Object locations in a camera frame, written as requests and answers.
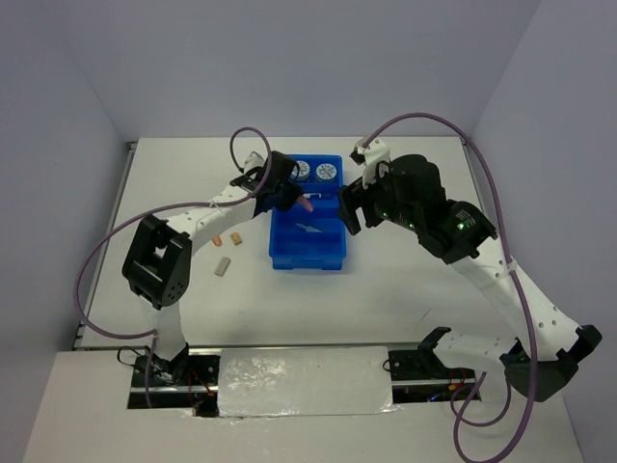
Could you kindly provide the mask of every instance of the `wooden block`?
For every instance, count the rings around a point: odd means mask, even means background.
[[[225,272],[227,272],[230,262],[231,262],[230,258],[222,258],[219,264],[214,269],[214,274],[219,277],[222,277],[223,275],[225,275]]]
[[[232,233],[230,236],[231,236],[231,241],[233,241],[234,246],[237,246],[238,244],[242,243],[242,238],[240,237],[240,233]]]

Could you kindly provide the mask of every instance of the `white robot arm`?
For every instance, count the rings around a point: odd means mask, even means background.
[[[156,329],[154,355],[170,364],[169,371],[187,349],[179,299],[189,285],[191,257],[219,234],[272,207],[288,210],[298,202],[310,208],[302,188],[289,180],[296,161],[278,151],[272,156],[270,175],[256,197],[240,201],[254,191],[265,172],[264,159],[253,152],[245,162],[244,174],[212,198],[211,207],[192,208],[165,220],[150,215],[139,224],[122,275]],[[218,205],[228,203],[237,205]]]
[[[527,396],[529,339],[523,307],[506,264],[495,227],[473,204],[448,200],[437,166],[418,154],[390,160],[388,146],[379,139],[367,147],[358,142],[351,154],[365,166],[362,177],[339,191],[339,217],[350,233],[361,230],[356,209],[366,226],[393,222],[417,234],[433,256],[466,277],[503,315],[513,336],[477,337],[440,327],[420,345],[429,363],[439,368],[471,368],[505,374],[509,383]],[[592,326],[579,326],[550,301],[520,267],[521,282],[533,320],[538,351],[538,387],[535,399],[544,401],[563,388],[578,363],[602,340]]]

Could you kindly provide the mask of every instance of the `purple cable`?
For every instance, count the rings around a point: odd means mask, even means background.
[[[235,132],[233,132],[233,135],[231,135],[230,142],[229,142],[229,147],[230,147],[231,158],[232,158],[234,164],[236,164],[236,166],[237,166],[238,163],[237,163],[237,160],[235,158],[235,154],[233,152],[233,142],[234,142],[234,140],[236,139],[236,137],[240,133],[245,132],[245,131],[251,131],[251,132],[257,134],[257,136],[259,138],[261,138],[261,140],[263,141],[264,145],[266,146],[268,157],[266,159],[266,170],[265,170],[265,173],[263,175],[263,178],[261,179],[261,181],[259,182],[259,184],[257,185],[257,187],[255,188],[255,190],[253,192],[249,193],[246,197],[244,197],[244,198],[242,198],[240,200],[230,201],[228,203],[217,203],[216,206],[218,206],[218,207],[231,207],[233,205],[242,204],[245,201],[248,201],[249,199],[254,198],[257,195],[257,193],[259,193],[259,191],[261,190],[261,188],[265,184],[266,179],[268,178],[268,175],[270,174],[270,169],[272,168],[272,150],[270,149],[270,144],[268,143],[268,140],[266,139],[265,135],[263,133],[261,133],[261,131],[257,130],[254,127],[242,127],[242,128],[239,128]],[[112,338],[114,340],[137,340],[139,338],[145,338],[145,337],[150,336],[150,335],[156,336],[156,330],[149,330],[149,331],[145,331],[144,333],[138,333],[138,334],[123,335],[123,334],[112,333],[110,331],[104,330],[104,329],[96,326],[94,323],[92,323],[88,319],[88,316],[86,315],[86,313],[84,312],[84,308],[81,305],[81,301],[79,299],[79,287],[81,286],[81,281],[84,278],[84,273],[86,271],[86,268],[88,267],[88,264],[91,262],[93,257],[96,255],[98,250],[107,241],[109,241],[115,234],[117,234],[118,232],[120,232],[121,230],[125,229],[129,225],[137,222],[138,220],[143,219],[144,217],[146,217],[146,216],[148,216],[150,214],[155,214],[155,213],[158,213],[158,212],[163,212],[165,210],[178,209],[178,208],[182,208],[182,207],[211,207],[211,206],[213,206],[213,204],[208,203],[208,202],[190,202],[190,203],[178,203],[178,204],[162,205],[160,207],[155,207],[154,209],[147,210],[146,212],[142,212],[141,214],[138,214],[135,217],[132,217],[132,218],[122,222],[117,227],[111,229],[105,236],[103,236],[103,238],[96,244],[96,246],[94,246],[94,248],[92,249],[90,254],[86,257],[86,259],[83,261],[83,263],[79,267],[79,270],[77,272],[77,276],[75,277],[75,282],[73,284],[73,306],[74,306],[75,311],[77,312],[77,316],[79,316],[79,319],[81,320],[81,322],[84,325],[86,325],[88,328],[90,328],[91,330],[99,333],[100,335],[105,336],[107,338]]]
[[[478,379],[478,382],[480,383],[480,385],[484,382],[485,378],[486,378],[486,373],[482,373],[482,375]],[[460,416],[461,417],[461,421],[463,423],[465,423],[465,424],[468,424],[469,426],[473,426],[473,427],[489,427],[489,426],[492,426],[493,424],[497,424],[508,413],[508,409],[510,408],[510,403],[512,402],[512,386],[510,386],[510,383],[508,383],[507,381],[505,382],[505,385],[507,387],[507,397],[505,398],[505,403],[503,404],[503,409],[501,410],[499,415],[497,415],[495,418],[493,418],[492,420],[490,420],[488,422],[472,422],[471,420],[467,420],[466,418],[463,418],[463,415],[461,415],[460,412],[456,411],[456,407],[454,406],[454,401],[456,400],[456,397],[458,397],[459,393],[463,389],[470,389],[471,385],[461,386],[459,389],[454,391],[454,394],[452,394],[452,397],[450,398],[450,410],[452,410],[452,413],[454,414],[454,416],[456,416],[456,417]]]
[[[462,128],[434,114],[407,113],[407,114],[403,114],[401,116],[398,116],[384,123],[381,127],[375,130],[372,134],[370,134],[364,140],[364,142],[362,143],[362,146],[364,148],[368,147],[368,145],[370,145],[370,143],[373,140],[375,140],[375,138],[377,138],[388,127],[400,121],[404,121],[406,119],[430,119],[432,121],[441,123],[449,127],[450,129],[454,130],[471,147],[476,157],[478,158],[480,165],[482,166],[484,175],[489,181],[489,186],[491,188],[491,195],[493,197],[493,203],[495,204],[495,211],[496,211],[496,217],[497,217],[497,228],[499,229],[499,235],[501,236],[501,246],[503,248],[503,254],[505,256],[506,263],[507,264],[511,263],[512,256],[510,254],[510,246],[508,244],[507,234],[505,231],[503,212],[501,210],[501,202],[499,201],[499,195],[497,193],[495,181],[493,180],[493,175],[491,174],[491,170],[489,169],[489,166],[487,165],[486,159],[482,155],[480,148],[475,144],[475,142],[473,142],[471,137],[467,133],[465,133],[465,131]],[[463,405],[461,406],[461,410],[459,410],[459,412],[456,414],[456,420],[454,421],[454,432],[453,432],[454,447],[456,448],[456,451],[458,452],[461,459],[465,461],[466,463],[497,463],[501,461],[503,458],[505,458],[506,456],[508,456],[512,452],[512,450],[514,450],[514,448],[517,446],[517,444],[523,437],[524,432],[527,428],[527,425],[529,424],[529,419],[531,417],[531,411],[533,410],[533,402],[535,401],[536,389],[538,386],[538,346],[536,342],[536,333],[533,327],[533,319],[531,316],[531,310],[529,309],[527,298],[524,295],[523,287],[521,285],[521,281],[519,280],[519,276],[517,275],[515,270],[512,270],[510,272],[510,276],[512,278],[512,282],[514,283],[514,287],[516,288],[517,293],[519,294],[519,298],[521,299],[521,306],[523,307],[523,314],[524,314],[524,320],[525,320],[525,324],[527,328],[527,334],[529,336],[530,363],[529,363],[529,393],[527,395],[527,402],[524,406],[523,416],[521,417],[521,421],[519,422],[519,425],[517,426],[517,430],[514,433],[514,436],[512,437],[508,445],[500,453],[495,455],[493,458],[489,458],[488,460],[471,460],[463,453],[463,449],[461,448],[461,443],[459,439],[459,428],[461,426],[461,422],[464,422],[463,416],[465,414],[465,411],[469,407],[469,404],[473,400],[473,397],[480,390],[480,386],[482,385],[482,382],[484,381],[484,378],[486,377],[486,373],[482,373],[480,380],[478,380],[473,386],[473,389],[471,390],[471,392],[465,399],[465,402],[463,402]],[[501,413],[505,415],[506,412],[507,412],[507,408],[504,407],[504,411],[502,411]]]

